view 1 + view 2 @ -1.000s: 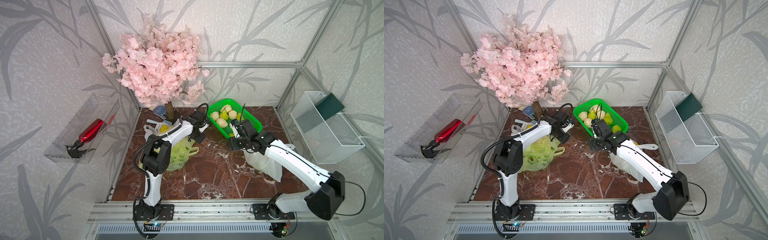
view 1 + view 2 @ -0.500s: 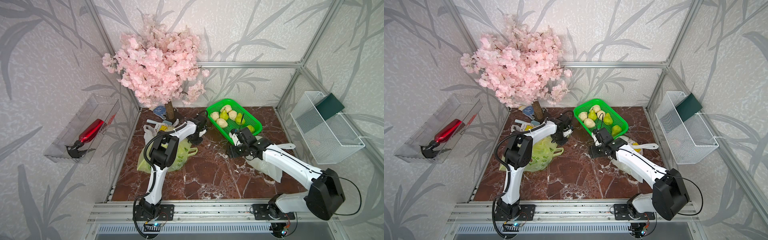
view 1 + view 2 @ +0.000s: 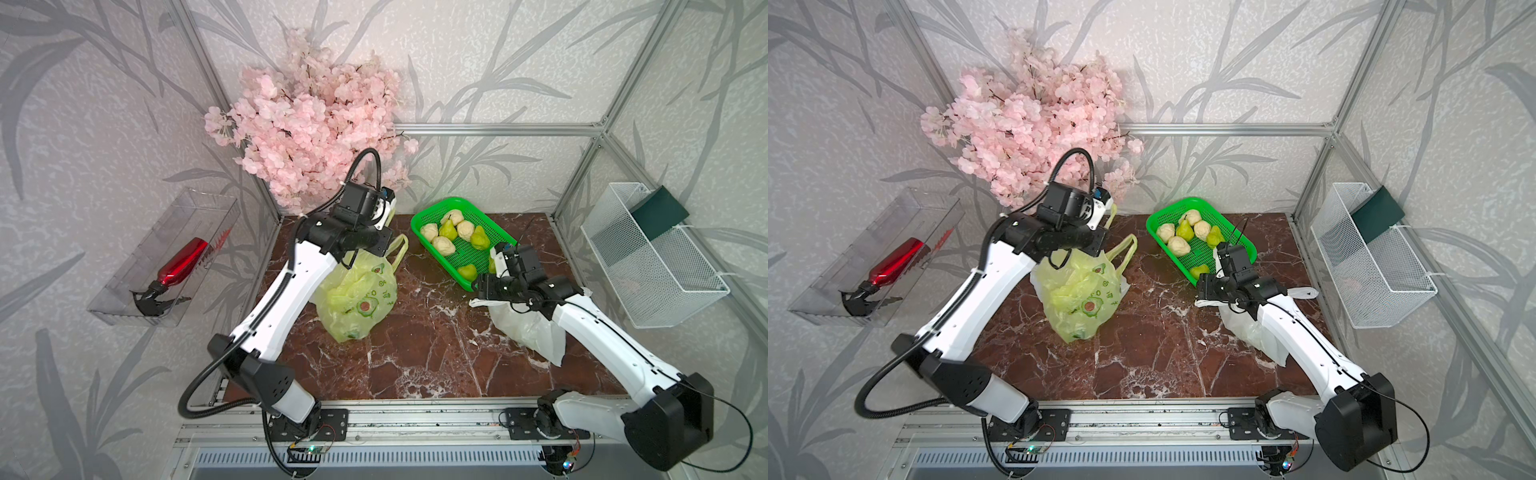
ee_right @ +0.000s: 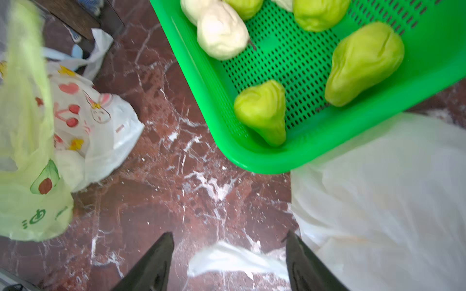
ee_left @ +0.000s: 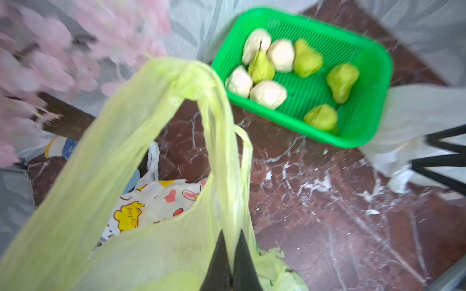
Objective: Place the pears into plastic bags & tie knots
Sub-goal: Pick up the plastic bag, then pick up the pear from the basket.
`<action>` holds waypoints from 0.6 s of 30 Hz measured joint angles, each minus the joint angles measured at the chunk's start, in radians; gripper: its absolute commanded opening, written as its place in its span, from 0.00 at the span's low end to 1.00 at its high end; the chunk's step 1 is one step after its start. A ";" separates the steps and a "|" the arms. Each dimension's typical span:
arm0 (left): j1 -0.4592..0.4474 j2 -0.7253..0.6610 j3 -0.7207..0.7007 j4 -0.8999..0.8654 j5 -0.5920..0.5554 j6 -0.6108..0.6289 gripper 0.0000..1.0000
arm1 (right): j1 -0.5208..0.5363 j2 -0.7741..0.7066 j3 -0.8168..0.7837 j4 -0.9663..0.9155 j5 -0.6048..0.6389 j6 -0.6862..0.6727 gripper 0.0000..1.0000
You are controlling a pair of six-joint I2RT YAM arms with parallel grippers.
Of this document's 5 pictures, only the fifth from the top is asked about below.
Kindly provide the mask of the green avocado plastic bag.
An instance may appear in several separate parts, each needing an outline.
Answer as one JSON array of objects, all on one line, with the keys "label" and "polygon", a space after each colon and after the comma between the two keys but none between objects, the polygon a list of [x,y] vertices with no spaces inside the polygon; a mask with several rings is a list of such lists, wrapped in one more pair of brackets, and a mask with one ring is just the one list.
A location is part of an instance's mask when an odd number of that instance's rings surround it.
[{"label": "green avocado plastic bag", "polygon": [[[126,192],[184,101],[197,103],[209,176]],[[149,61],[86,130],[1,257],[4,291],[304,291],[278,247],[259,249],[248,208],[253,147],[224,85],[198,61]]]}]

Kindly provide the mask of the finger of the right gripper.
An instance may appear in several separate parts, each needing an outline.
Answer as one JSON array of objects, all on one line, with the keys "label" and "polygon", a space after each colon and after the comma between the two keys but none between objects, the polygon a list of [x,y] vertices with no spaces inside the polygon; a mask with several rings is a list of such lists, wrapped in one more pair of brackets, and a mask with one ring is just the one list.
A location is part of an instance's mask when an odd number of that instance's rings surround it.
[{"label": "finger of the right gripper", "polygon": [[432,172],[429,167],[465,167],[465,156],[432,156],[411,160],[411,169],[435,182],[447,186],[451,190],[458,192],[461,195],[466,194],[466,184],[447,177],[440,173]]},{"label": "finger of the right gripper", "polygon": [[466,147],[464,145],[452,144],[443,141],[443,139],[457,137],[466,133],[466,125],[454,127],[451,129],[443,130],[436,133],[431,133],[426,136],[426,143],[430,146],[448,150],[454,153],[465,153]]}]

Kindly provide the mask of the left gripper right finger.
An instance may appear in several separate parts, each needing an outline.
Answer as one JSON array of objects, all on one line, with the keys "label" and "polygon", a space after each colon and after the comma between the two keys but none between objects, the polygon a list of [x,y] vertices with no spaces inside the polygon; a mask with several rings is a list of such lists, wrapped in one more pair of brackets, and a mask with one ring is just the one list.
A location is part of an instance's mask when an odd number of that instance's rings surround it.
[{"label": "left gripper right finger", "polygon": [[262,291],[252,262],[250,250],[244,232],[241,231],[235,250],[233,270],[233,291]]}]

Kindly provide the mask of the white printed plastic bag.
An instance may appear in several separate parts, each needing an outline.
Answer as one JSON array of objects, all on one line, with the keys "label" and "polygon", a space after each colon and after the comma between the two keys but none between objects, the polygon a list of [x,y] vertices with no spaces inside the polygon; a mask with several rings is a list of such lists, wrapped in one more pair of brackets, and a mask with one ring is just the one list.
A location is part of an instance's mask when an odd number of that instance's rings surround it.
[{"label": "white printed plastic bag", "polygon": [[388,90],[382,119],[375,136],[359,150],[371,165],[388,178],[388,188],[407,192],[408,183],[440,183],[415,173],[411,161],[448,155],[450,150],[427,143],[427,135],[466,123],[466,90],[435,85],[406,85]]}]

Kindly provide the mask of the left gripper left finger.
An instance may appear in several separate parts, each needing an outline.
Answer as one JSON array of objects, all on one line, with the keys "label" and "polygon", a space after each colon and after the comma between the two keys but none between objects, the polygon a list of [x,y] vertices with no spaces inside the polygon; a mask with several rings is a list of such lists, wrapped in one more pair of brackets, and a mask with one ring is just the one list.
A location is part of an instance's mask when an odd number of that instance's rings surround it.
[{"label": "left gripper left finger", "polygon": [[230,289],[231,271],[225,238],[221,231],[200,291],[230,291]]}]

